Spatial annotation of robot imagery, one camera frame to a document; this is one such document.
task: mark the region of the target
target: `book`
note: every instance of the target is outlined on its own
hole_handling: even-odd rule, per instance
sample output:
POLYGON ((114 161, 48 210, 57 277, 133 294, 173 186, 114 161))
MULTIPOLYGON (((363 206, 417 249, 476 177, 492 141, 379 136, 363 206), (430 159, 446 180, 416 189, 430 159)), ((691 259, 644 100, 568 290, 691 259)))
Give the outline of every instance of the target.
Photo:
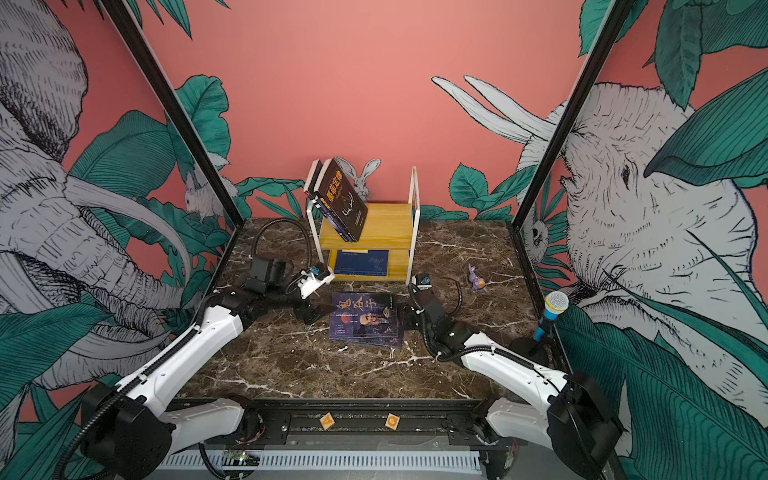
POLYGON ((312 166, 310 167, 310 174, 304 183, 304 193, 310 198, 310 202, 312 202, 315 208, 318 208, 323 216, 328 219, 328 221, 331 223, 331 227, 333 227, 333 229, 339 233, 344 241, 354 242, 355 240, 352 238, 352 235, 346 229, 344 224, 341 223, 341 220, 332 210, 327 208, 322 202, 319 201, 319 195, 314 193, 312 190, 313 185, 317 182, 317 177, 320 174, 320 168, 321 166, 319 159, 312 162, 312 166))
POLYGON ((365 253, 341 250, 336 255, 333 272, 336 275, 387 276, 389 250, 368 250, 365 253))
POLYGON ((329 337, 375 346, 402 346, 394 293, 334 292, 329 337))
POLYGON ((344 175, 335 157, 323 163, 312 191, 325 208, 336 214, 354 241, 360 241, 368 207, 355 192, 352 182, 344 175))

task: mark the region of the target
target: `dark blue book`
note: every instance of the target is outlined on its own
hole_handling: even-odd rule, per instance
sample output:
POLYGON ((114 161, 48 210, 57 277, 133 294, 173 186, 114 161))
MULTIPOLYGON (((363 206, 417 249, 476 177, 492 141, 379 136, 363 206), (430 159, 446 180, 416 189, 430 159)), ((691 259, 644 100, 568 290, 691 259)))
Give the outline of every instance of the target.
POLYGON ((368 253, 340 250, 333 272, 336 275, 387 276, 388 268, 389 250, 368 250, 368 253))
POLYGON ((331 340, 377 346, 402 346, 402 321, 393 293, 334 292, 331 340))

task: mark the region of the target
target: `white metal frame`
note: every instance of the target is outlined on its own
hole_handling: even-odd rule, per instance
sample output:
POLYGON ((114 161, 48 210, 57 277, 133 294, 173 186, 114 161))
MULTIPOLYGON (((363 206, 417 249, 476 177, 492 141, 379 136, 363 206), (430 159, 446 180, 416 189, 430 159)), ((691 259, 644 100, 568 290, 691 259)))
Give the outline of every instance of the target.
MULTIPOLYGON (((411 169, 411 186, 408 193, 408 205, 412 208, 415 207, 415 213, 413 216, 413 235, 411 238, 411 250, 408 255, 408 275, 406 276, 406 285, 411 283, 411 271, 413 270, 413 255, 416 250, 416 236, 419 234, 419 219, 422 215, 422 202, 421 195, 419 194, 419 173, 416 171, 416 167, 411 169)), ((310 229, 312 230, 312 238, 315 240, 315 249, 317 250, 317 258, 321 262, 323 260, 323 249, 320 247, 320 235, 315 225, 315 219, 312 216, 312 209, 315 208, 315 204, 308 202, 306 205, 306 218, 310 221, 310 229)))

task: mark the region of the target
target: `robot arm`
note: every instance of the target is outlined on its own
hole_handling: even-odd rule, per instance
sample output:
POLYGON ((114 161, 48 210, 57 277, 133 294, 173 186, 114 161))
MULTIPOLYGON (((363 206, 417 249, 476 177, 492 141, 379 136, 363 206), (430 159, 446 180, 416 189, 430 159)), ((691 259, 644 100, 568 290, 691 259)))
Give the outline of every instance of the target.
POLYGON ((549 369, 498 345, 474 326, 451 318, 431 290, 411 285, 409 292, 406 325, 421 330, 432 356, 481 373, 525 401, 496 400, 485 421, 475 426, 480 439, 525 439, 554 450, 580 476, 601 477, 624 428, 594 379, 549 369))

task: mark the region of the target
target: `small toy figure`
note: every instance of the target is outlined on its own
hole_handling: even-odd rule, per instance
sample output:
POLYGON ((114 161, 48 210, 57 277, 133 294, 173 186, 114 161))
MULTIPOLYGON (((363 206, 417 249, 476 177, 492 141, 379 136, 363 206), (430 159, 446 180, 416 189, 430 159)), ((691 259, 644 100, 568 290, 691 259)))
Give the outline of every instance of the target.
POLYGON ((485 286, 485 280, 478 275, 477 268, 472 265, 469 265, 469 284, 472 286, 473 292, 481 290, 485 286))

